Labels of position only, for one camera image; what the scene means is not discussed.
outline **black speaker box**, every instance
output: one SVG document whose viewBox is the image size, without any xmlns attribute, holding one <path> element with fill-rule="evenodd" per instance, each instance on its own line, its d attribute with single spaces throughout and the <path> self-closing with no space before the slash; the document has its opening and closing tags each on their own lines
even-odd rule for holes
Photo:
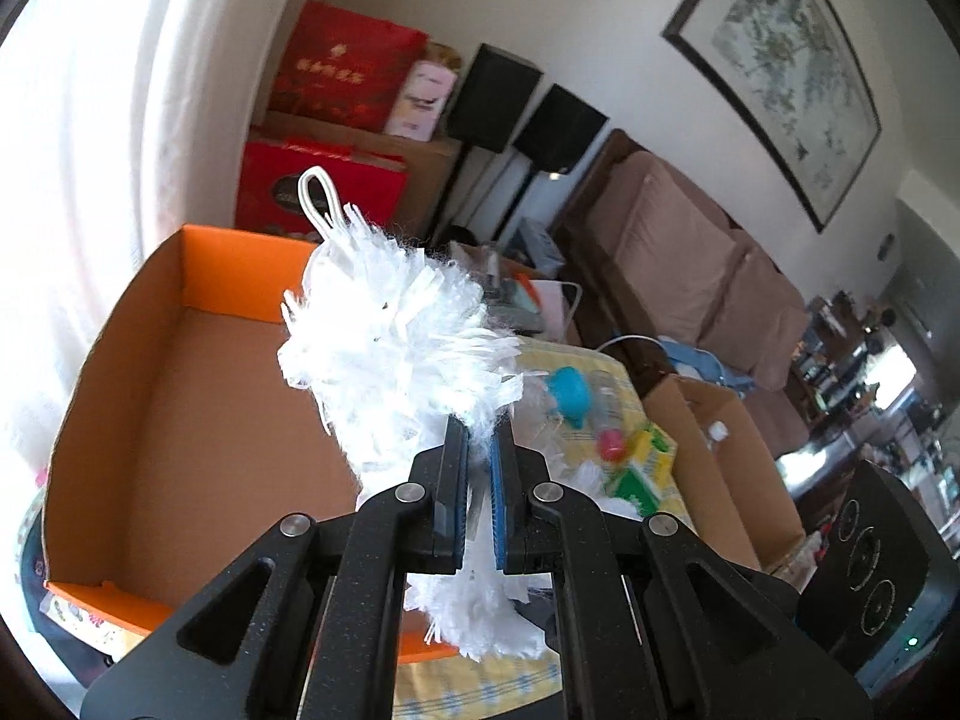
<svg viewBox="0 0 960 720">
<path fill-rule="evenodd" d="M 446 133 L 501 153 L 543 75 L 526 59 L 483 43 L 450 110 Z"/>
<path fill-rule="evenodd" d="M 861 461 L 796 622 L 875 696 L 933 645 L 958 591 L 960 568 L 920 503 Z"/>
<path fill-rule="evenodd" d="M 514 148 L 543 172 L 568 173 L 608 122 L 596 108 L 554 84 L 530 117 Z"/>
</svg>

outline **blue cloth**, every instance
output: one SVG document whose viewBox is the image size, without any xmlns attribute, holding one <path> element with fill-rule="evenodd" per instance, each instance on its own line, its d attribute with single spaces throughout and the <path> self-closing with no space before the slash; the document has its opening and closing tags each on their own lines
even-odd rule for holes
<svg viewBox="0 0 960 720">
<path fill-rule="evenodd" d="M 728 389 L 739 392 L 741 397 L 757 386 L 750 376 L 737 373 L 707 351 L 695 349 L 678 341 L 669 341 L 667 338 L 660 338 L 659 343 L 674 367 L 689 365 L 701 375 L 705 382 L 726 386 Z"/>
</svg>

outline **cardboard box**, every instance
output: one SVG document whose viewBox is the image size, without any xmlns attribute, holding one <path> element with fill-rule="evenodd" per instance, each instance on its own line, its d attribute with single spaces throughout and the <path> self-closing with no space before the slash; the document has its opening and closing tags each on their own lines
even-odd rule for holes
<svg viewBox="0 0 960 720">
<path fill-rule="evenodd" d="M 285 514 L 354 510 L 340 447 L 277 363 L 282 295 L 313 250 L 186 226 L 133 279 L 52 456 L 43 536 L 56 595 L 148 634 Z M 424 649 L 422 627 L 410 641 Z"/>
<path fill-rule="evenodd" d="M 736 393 L 668 376 L 643 399 L 677 442 L 673 477 L 700 538 L 727 560 L 776 568 L 805 538 L 800 516 L 757 426 Z M 704 429 L 730 435 L 710 451 Z"/>
</svg>

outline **picture frame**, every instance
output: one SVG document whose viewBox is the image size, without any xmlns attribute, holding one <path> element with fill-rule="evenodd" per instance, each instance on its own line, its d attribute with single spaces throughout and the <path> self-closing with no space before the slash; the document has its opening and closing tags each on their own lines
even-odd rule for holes
<svg viewBox="0 0 960 720">
<path fill-rule="evenodd" d="M 740 114 L 823 232 L 881 132 L 830 1 L 683 0 L 664 38 Z"/>
</svg>

